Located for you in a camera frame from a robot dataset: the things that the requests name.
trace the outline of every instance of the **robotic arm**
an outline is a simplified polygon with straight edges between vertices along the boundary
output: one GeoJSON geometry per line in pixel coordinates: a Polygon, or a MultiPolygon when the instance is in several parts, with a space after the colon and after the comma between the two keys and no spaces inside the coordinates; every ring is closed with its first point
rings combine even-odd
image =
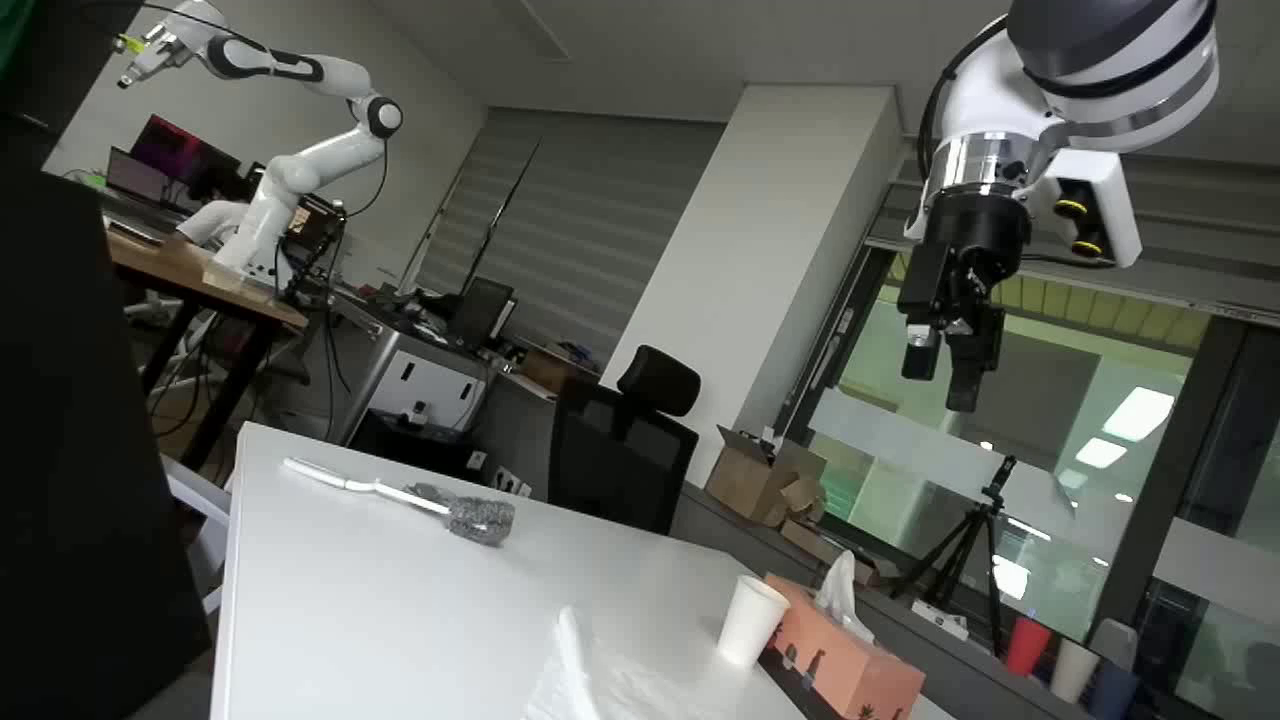
{"type": "Polygon", "coordinates": [[[298,200],[380,158],[387,138],[401,127],[399,105],[374,90],[369,70],[362,65],[326,55],[264,47],[229,31],[223,14],[204,0],[178,5],[142,37],[142,42],[118,82],[120,88],[197,58],[210,73],[224,79],[283,77],[302,82],[321,95],[347,100],[356,127],[294,155],[274,158],[236,236],[214,256],[216,263],[255,281],[288,287],[293,270],[278,256],[283,252],[279,238],[298,200]]]}
{"type": "Polygon", "coordinates": [[[1117,152],[1164,140],[1217,90],[1215,0],[1014,0],[943,72],[922,120],[924,190],[905,234],[897,307],[902,377],[933,379],[951,348],[947,407],[973,411],[1000,355],[991,288],[1018,272],[1033,233],[1096,268],[1142,243],[1117,152]],[[932,146],[932,108],[954,88],[932,146]]]}

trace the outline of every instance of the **brush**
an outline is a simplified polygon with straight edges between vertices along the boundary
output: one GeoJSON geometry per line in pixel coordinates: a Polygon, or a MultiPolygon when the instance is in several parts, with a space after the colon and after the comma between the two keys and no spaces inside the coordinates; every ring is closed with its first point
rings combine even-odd
{"type": "Polygon", "coordinates": [[[404,489],[372,482],[353,480],[339,473],[297,457],[285,457],[284,466],[328,486],[351,492],[371,492],[436,515],[451,533],[480,544],[498,546],[511,534],[516,507],[499,500],[460,497],[430,483],[415,483],[404,489]]]}

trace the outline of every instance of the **white paper cup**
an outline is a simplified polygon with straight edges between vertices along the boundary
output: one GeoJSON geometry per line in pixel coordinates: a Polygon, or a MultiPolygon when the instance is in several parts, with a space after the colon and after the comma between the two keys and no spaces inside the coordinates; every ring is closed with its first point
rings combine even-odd
{"type": "Polygon", "coordinates": [[[1053,667],[1050,692],[1066,702],[1080,700],[1080,693],[1084,692],[1084,685],[1088,684],[1097,665],[1097,655],[1062,638],[1062,644],[1057,650],[1057,665],[1053,667]]]}
{"type": "Polygon", "coordinates": [[[716,646],[721,657],[733,665],[754,665],[787,607],[787,598],[763,580],[739,575],[716,646]]]}

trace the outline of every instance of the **black tripod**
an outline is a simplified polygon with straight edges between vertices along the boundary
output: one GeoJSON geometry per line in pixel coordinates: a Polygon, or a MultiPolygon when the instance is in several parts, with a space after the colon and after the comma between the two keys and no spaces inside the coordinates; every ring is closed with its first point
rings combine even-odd
{"type": "Polygon", "coordinates": [[[952,528],[947,533],[947,537],[942,538],[942,542],[933,546],[933,550],[925,553],[906,575],[902,575],[893,585],[892,592],[890,592],[890,597],[897,597],[908,588],[914,587],[920,575],[933,568],[933,564],[937,562],[942,552],[951,544],[951,541],[959,537],[959,544],[951,551],[946,564],[942,565],[942,569],[929,582],[929,587],[924,589],[924,594],[920,596],[920,600],[924,602],[946,610],[951,605],[951,596],[955,594],[956,585],[960,583],[960,574],[964,571],[965,562],[969,561],[969,553],[973,552],[973,543],[978,539],[978,533],[986,529],[987,621],[991,623],[991,652],[996,657],[1000,657],[1005,651],[1000,637],[1000,588],[996,587],[996,565],[995,560],[992,560],[992,555],[996,552],[996,518],[1005,506],[1005,498],[1000,496],[1000,491],[1004,489],[1005,482],[1009,480],[1009,474],[1016,464],[1016,457],[1012,455],[1005,456],[1005,461],[1000,464],[1000,469],[991,478],[991,484],[982,488],[982,495],[989,497],[991,502],[975,502],[973,509],[965,512],[960,524],[952,528]]]}

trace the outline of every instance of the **office chair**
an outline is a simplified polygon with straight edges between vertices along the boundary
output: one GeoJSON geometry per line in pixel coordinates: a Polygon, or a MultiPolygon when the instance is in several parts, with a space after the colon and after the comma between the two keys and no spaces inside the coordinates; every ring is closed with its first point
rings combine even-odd
{"type": "MultiPolygon", "coordinates": [[[[13,241],[0,283],[10,418],[0,626],[14,659],[0,717],[125,717],[211,647],[206,614],[95,192],[38,172],[0,174],[0,210],[13,241]]],[[[188,500],[225,507],[210,498],[188,500]]]]}
{"type": "Polygon", "coordinates": [[[698,433],[667,415],[694,406],[701,378],[646,345],[621,392],[568,379],[552,428],[552,505],[667,534],[698,433]]]}

